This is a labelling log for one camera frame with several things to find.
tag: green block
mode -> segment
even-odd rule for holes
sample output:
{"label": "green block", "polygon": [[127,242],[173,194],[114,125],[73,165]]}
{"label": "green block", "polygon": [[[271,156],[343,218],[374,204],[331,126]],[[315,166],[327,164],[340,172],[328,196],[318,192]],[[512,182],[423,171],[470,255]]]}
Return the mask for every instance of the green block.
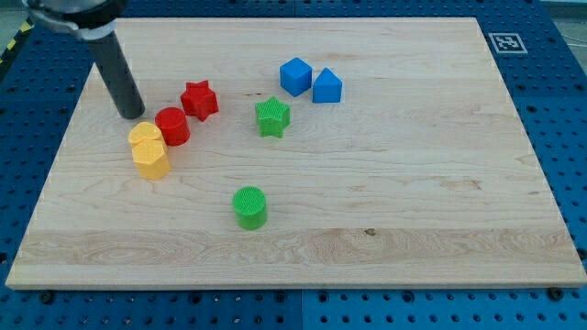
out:
{"label": "green block", "polygon": [[283,130],[290,125],[290,106],[281,103],[277,97],[255,104],[257,125],[262,137],[283,137]]}
{"label": "green block", "polygon": [[257,187],[245,187],[232,198],[237,224],[247,230],[255,230],[267,222],[265,194]]}

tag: table surface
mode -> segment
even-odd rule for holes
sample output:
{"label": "table surface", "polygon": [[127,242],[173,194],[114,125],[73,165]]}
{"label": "table surface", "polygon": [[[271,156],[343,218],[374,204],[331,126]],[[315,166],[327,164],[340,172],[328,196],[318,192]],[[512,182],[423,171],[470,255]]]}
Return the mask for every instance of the table surface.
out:
{"label": "table surface", "polygon": [[[191,140],[170,149],[172,173],[144,181],[126,141],[138,121],[113,115],[94,70],[12,288],[586,281],[474,19],[129,19],[118,34],[146,119],[179,105],[186,81],[203,79],[213,81],[220,114],[190,120]],[[333,69],[345,101],[287,96],[278,68],[294,56],[315,76]],[[271,95],[292,106],[283,139],[260,138],[255,126],[254,103]],[[268,198],[268,224],[254,232],[231,214],[232,194],[245,185]]]}

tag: blue cube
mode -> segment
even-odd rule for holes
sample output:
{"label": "blue cube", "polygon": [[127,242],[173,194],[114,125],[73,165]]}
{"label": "blue cube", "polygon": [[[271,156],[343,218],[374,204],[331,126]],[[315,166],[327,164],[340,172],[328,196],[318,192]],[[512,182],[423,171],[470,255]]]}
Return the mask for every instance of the blue cube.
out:
{"label": "blue cube", "polygon": [[312,67],[295,58],[279,68],[281,86],[293,97],[307,91],[312,86]]}
{"label": "blue cube", "polygon": [[322,70],[314,82],[313,103],[338,103],[342,95],[342,81],[329,69]]}

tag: blue pegboard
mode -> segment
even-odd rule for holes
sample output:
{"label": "blue pegboard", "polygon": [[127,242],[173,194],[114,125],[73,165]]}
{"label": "blue pegboard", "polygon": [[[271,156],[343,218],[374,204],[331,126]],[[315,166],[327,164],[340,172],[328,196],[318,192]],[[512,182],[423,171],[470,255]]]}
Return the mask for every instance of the blue pegboard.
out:
{"label": "blue pegboard", "polygon": [[[587,248],[587,77],[536,0],[131,0],[126,17],[477,17],[527,54],[490,47],[581,253]],[[4,283],[93,61],[35,27],[0,82]],[[40,292],[0,287],[0,329],[587,329],[587,289],[534,291]]]}

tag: stacked yellow blocks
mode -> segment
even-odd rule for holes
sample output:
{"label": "stacked yellow blocks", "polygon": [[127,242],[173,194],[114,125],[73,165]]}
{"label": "stacked yellow blocks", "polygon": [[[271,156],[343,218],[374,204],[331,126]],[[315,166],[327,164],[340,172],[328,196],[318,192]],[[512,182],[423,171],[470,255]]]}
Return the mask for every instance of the stacked yellow blocks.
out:
{"label": "stacked yellow blocks", "polygon": [[148,122],[138,123],[128,134],[132,159],[145,179],[160,180],[172,169],[161,130]]}

